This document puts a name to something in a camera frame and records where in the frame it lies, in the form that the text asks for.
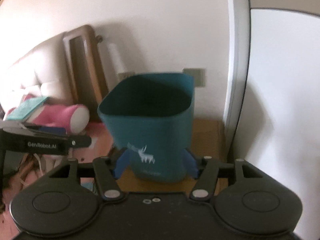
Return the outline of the pink plush toy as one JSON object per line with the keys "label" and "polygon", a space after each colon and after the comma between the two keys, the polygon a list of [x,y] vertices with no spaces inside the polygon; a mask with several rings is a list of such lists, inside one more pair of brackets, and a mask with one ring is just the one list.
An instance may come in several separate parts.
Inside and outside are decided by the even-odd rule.
{"label": "pink plush toy", "polygon": [[[39,96],[27,94],[23,97],[21,103],[26,99],[34,97]],[[15,108],[16,107],[10,109],[8,113],[5,114],[5,118]],[[29,116],[27,120],[21,122],[43,126],[63,127],[69,134],[79,134],[86,128],[89,122],[89,110],[85,105],[82,104],[70,106],[52,104],[49,103],[48,99],[43,106]]]}

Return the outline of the pink bed sheet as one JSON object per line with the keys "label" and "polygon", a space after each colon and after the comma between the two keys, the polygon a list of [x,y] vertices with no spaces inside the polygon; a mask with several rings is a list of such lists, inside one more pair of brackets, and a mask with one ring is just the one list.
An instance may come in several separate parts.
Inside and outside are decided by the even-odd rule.
{"label": "pink bed sheet", "polygon": [[113,146],[113,138],[101,122],[90,122],[85,134],[90,136],[92,143],[88,148],[73,150],[73,157],[80,163],[91,163],[95,158],[108,155]]}

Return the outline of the beige padded headboard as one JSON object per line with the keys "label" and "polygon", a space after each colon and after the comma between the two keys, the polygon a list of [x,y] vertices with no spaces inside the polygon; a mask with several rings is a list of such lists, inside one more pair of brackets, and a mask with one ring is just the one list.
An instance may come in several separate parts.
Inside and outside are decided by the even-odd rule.
{"label": "beige padded headboard", "polygon": [[72,105],[66,53],[60,33],[35,46],[17,62],[1,66],[1,107],[19,106],[23,96],[48,96],[50,103]]}

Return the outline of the grey wall socket plate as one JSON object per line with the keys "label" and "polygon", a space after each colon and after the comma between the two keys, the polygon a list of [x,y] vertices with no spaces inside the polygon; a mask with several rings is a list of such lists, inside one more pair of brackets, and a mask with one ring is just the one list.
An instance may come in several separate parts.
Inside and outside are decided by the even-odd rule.
{"label": "grey wall socket plate", "polygon": [[120,82],[134,75],[135,75],[135,72],[121,72],[121,73],[118,73],[118,80]]}

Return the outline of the teal plastic trash bin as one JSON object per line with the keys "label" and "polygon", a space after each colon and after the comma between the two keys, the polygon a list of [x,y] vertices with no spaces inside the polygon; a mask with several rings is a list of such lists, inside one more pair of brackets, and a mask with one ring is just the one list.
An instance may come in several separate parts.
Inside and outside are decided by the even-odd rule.
{"label": "teal plastic trash bin", "polygon": [[185,177],[183,150],[191,146],[194,119],[192,76],[128,77],[108,93],[97,112],[117,148],[127,148],[138,178],[174,183]]}

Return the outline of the white door frame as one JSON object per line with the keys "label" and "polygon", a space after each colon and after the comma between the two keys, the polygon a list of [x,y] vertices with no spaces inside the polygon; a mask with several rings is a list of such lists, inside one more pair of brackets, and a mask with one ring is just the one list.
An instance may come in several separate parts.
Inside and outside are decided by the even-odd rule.
{"label": "white door frame", "polygon": [[229,18],[228,79],[223,122],[225,149],[230,152],[245,96],[250,45],[250,0],[227,0]]}

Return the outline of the grey wall switch plate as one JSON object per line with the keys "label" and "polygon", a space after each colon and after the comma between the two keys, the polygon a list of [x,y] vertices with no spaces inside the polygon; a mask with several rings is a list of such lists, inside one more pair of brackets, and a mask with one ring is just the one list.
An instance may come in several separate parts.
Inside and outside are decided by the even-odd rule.
{"label": "grey wall switch plate", "polygon": [[206,70],[204,68],[183,68],[182,72],[194,78],[195,87],[205,87]]}

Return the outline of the wooden nightstand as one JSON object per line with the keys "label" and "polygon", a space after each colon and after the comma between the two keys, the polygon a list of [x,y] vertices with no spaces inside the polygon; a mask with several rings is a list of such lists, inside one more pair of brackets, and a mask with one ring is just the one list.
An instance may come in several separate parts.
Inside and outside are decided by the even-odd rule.
{"label": "wooden nightstand", "polygon": [[[224,124],[210,119],[195,119],[191,151],[199,156],[210,156],[220,161],[227,161],[225,147]],[[121,178],[117,180],[124,192],[185,192],[189,194],[196,181],[186,176],[177,183],[161,183],[137,178],[127,168]]]}

